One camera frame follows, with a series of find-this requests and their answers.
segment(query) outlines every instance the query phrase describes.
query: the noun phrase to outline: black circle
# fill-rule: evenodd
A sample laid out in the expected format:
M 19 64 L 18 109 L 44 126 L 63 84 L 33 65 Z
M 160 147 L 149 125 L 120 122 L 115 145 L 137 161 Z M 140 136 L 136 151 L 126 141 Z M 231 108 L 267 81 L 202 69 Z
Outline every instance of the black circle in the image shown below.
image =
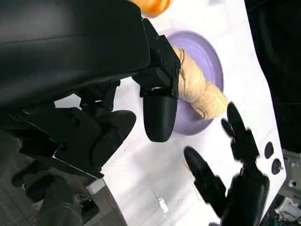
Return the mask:
M 264 156 L 269 159 L 274 154 L 274 147 L 272 142 L 268 142 L 264 148 Z
M 272 173 L 277 175 L 281 171 L 281 161 L 279 159 L 275 159 L 272 164 Z

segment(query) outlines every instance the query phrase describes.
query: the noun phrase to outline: orange fruit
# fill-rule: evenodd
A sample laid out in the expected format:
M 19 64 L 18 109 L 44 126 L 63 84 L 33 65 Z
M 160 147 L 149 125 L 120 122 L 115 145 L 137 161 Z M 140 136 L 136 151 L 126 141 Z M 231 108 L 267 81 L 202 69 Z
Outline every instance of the orange fruit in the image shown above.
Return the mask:
M 132 0 L 141 11 L 151 15 L 163 13 L 169 6 L 171 0 Z

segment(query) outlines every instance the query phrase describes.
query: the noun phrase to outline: floor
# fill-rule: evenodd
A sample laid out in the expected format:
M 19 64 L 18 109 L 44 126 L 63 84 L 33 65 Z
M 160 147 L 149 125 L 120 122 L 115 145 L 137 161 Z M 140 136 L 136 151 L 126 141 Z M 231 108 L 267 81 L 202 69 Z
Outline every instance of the floor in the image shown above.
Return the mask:
M 0 219 L 3 226 L 31 226 L 40 209 L 40 203 L 33 204 L 25 196 L 22 188 L 13 187 L 10 182 L 12 176 L 24 169 L 31 161 L 30 158 L 18 154 L 0 178 Z M 74 185 L 76 183 L 73 176 L 67 174 L 63 176 L 72 184 L 72 188 L 78 190 L 79 186 Z M 85 224 L 86 226 L 126 226 L 106 186 L 93 195 L 93 200 L 100 212 Z

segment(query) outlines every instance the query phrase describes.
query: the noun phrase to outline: purple plate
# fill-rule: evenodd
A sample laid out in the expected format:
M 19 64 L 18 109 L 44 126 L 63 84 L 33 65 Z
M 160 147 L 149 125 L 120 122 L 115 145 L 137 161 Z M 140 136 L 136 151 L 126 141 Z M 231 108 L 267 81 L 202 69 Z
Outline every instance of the purple plate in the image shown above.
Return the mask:
M 167 39 L 172 45 L 184 49 L 202 69 L 206 80 L 211 81 L 223 91 L 221 62 L 214 48 L 204 37 L 194 32 L 181 31 L 171 34 Z M 212 120 L 201 119 L 188 102 L 178 100 L 175 132 L 188 136 L 195 135 L 206 129 L 211 122 Z

